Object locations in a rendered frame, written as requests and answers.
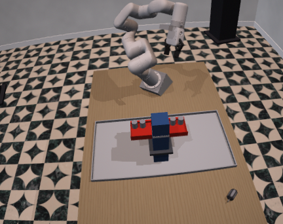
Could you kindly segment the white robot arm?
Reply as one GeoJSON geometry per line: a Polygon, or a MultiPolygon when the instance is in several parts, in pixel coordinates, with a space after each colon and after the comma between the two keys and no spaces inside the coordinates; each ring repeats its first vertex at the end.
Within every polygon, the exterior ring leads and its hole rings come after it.
{"type": "Polygon", "coordinates": [[[172,31],[173,27],[184,28],[187,11],[187,4],[174,3],[168,0],[154,0],[148,5],[142,6],[129,3],[114,20],[115,28],[126,31],[125,35],[122,37],[122,44],[127,57],[130,59],[128,69],[132,74],[137,75],[147,88],[153,89],[160,85],[160,74],[151,69],[151,67],[157,64],[157,58],[147,39],[142,38],[137,41],[135,40],[138,23],[128,17],[130,16],[141,20],[154,18],[157,16],[158,12],[169,14],[172,16],[170,25],[160,24],[159,29],[172,31]]]}

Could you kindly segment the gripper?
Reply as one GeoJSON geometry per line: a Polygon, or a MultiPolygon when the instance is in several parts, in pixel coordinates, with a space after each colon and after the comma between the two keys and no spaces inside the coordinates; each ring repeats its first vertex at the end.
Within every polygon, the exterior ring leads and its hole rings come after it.
{"type": "Polygon", "coordinates": [[[173,58],[179,58],[179,52],[183,48],[184,28],[174,27],[172,31],[168,31],[167,38],[164,40],[164,54],[169,55],[170,47],[175,46],[173,58]]]}

